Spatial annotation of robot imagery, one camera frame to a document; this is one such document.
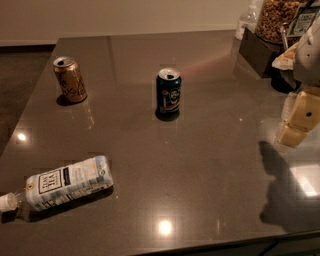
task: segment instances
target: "soda can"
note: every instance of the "soda can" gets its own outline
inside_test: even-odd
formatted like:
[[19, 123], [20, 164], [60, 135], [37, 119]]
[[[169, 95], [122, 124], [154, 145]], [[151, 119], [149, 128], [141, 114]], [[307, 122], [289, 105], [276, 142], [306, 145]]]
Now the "soda can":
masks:
[[180, 72], [173, 68], [161, 69], [157, 77], [156, 116], [163, 121], [172, 121], [179, 116]]
[[87, 98], [79, 64], [71, 57], [58, 57], [53, 61], [56, 74], [63, 95], [70, 103], [78, 103]]

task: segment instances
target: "jar of nuts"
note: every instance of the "jar of nuts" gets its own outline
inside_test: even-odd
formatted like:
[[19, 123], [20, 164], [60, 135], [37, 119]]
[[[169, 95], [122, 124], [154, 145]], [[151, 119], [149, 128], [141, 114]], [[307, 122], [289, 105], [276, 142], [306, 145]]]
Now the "jar of nuts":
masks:
[[291, 23], [300, 3], [307, 0], [264, 0], [255, 34], [263, 40], [282, 44], [280, 29]]

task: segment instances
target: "lying bottle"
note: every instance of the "lying bottle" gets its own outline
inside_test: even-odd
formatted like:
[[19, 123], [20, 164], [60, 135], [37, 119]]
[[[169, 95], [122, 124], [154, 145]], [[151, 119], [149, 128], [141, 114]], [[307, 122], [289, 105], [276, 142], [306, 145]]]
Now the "lying bottle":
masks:
[[22, 193], [0, 197], [0, 212], [23, 208], [42, 211], [91, 195], [113, 186], [109, 164], [105, 156], [61, 167], [26, 180]]

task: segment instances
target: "wall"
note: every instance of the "wall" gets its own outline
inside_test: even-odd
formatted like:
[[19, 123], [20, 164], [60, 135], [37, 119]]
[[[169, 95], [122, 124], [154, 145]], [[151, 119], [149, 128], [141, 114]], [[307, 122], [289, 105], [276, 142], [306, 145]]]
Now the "wall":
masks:
[[248, 0], [0, 0], [0, 46], [60, 37], [235, 29]]

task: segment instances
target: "floor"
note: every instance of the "floor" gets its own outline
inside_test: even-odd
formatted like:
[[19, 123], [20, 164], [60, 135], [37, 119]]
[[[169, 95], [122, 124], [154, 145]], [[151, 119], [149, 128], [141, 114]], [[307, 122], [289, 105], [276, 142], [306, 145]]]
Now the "floor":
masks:
[[51, 53], [52, 47], [0, 48], [0, 157]]

